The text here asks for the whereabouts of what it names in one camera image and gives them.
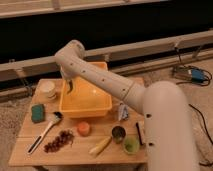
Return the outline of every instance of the table leg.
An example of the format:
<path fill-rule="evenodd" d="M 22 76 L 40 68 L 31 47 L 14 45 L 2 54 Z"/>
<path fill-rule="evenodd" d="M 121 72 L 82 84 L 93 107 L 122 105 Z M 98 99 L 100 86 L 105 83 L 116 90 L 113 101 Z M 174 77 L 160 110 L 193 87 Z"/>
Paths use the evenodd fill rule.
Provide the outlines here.
<path fill-rule="evenodd" d="M 133 171 L 148 171 L 146 164 L 138 164 Z"/>
<path fill-rule="evenodd" d="M 37 171 L 49 171 L 48 169 L 45 169 L 43 166 L 33 166 Z"/>

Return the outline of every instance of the floor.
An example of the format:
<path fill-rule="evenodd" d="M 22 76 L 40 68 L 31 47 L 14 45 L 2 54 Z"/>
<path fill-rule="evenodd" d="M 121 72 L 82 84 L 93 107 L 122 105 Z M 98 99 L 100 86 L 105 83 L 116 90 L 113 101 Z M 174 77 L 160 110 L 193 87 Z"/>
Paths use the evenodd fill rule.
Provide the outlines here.
<path fill-rule="evenodd" d="M 206 69 L 213 73 L 213 59 L 193 63 L 193 65 Z M 157 70 L 153 72 L 138 74 L 135 76 L 143 77 L 146 86 L 159 80 L 170 80 L 178 82 L 179 80 L 171 77 L 171 68 Z M 210 135 L 213 137 L 213 83 L 208 87 L 198 87 L 195 85 L 183 84 L 179 85 L 187 95 L 189 103 L 199 108 L 207 122 Z M 23 98 L 12 100 L 5 103 L 0 103 L 0 170 L 1 171 L 34 171 L 32 167 L 9 167 L 8 160 L 15 144 L 16 137 L 23 122 L 25 112 L 28 108 L 31 98 Z M 208 141 L 201 126 L 201 118 L 191 110 L 193 121 L 193 130 L 200 156 L 200 161 L 205 162 L 205 159 L 213 161 L 213 148 Z M 50 171 L 131 171 L 136 165 L 111 165 L 111 166 L 72 166 L 72 167 L 47 167 Z M 212 171 L 213 167 L 201 167 L 201 171 Z"/>

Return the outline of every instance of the yellow plastic tub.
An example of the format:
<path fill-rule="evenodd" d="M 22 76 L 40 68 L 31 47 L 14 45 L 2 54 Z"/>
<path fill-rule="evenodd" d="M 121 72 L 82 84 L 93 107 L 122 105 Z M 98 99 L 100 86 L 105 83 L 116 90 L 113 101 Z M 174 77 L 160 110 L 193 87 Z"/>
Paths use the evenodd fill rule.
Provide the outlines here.
<path fill-rule="evenodd" d="M 105 62 L 92 64 L 106 69 Z M 112 108 L 111 95 L 81 77 L 73 79 L 73 90 L 67 94 L 68 85 L 63 81 L 59 110 L 70 118 L 105 116 Z"/>

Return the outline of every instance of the wooden tabletop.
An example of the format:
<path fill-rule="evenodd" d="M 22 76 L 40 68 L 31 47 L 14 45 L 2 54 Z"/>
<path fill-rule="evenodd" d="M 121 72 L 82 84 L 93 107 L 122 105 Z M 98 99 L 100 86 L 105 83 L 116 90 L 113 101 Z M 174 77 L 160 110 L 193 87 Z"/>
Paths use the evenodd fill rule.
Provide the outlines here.
<path fill-rule="evenodd" d="M 145 147 L 141 147 L 136 155 L 127 155 L 121 144 L 115 144 L 112 141 L 107 148 L 97 157 L 89 155 L 89 150 L 94 147 L 100 140 L 108 135 L 111 135 L 111 130 L 116 125 L 122 125 L 127 133 L 127 136 L 136 136 L 137 130 L 135 123 L 139 120 L 143 121 L 143 116 L 137 114 L 129 108 L 130 117 L 127 121 L 118 121 L 118 104 L 116 98 L 113 99 L 113 108 L 105 117 L 98 118 L 84 118 L 84 119 L 70 119 L 64 116 L 63 120 L 54 126 L 46 135 L 43 142 L 34 151 L 33 154 L 28 155 L 27 150 L 35 141 L 36 137 L 45 129 L 48 121 L 34 124 L 31 121 L 31 106 L 42 102 L 39 97 L 38 87 L 43 81 L 39 81 L 35 95 L 32 98 L 29 110 L 25 116 L 23 125 L 16 140 L 12 155 L 10 157 L 10 166 L 37 166 L 37 165 L 80 165 L 80 164 L 120 164 L 120 163 L 145 163 L 147 162 L 147 155 Z M 60 100 L 60 91 L 62 87 L 61 79 L 51 79 L 56 84 L 57 99 L 53 102 L 45 102 L 46 118 L 54 111 L 58 111 Z M 134 78 L 135 81 L 143 84 L 141 78 Z M 86 120 L 91 124 L 92 132 L 88 137 L 81 137 L 76 131 L 76 124 L 79 121 Z M 43 151 L 44 145 L 52 140 L 61 130 L 71 129 L 74 132 L 73 145 L 65 145 L 58 152 L 45 153 Z"/>

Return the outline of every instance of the green sponge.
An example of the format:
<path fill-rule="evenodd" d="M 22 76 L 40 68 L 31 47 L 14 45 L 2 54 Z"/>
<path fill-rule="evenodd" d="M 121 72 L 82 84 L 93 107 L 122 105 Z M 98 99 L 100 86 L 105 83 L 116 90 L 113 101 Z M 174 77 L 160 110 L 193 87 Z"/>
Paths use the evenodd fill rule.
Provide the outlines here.
<path fill-rule="evenodd" d="M 44 121 L 44 105 L 36 104 L 31 108 L 32 116 L 31 119 L 34 123 L 39 123 Z"/>

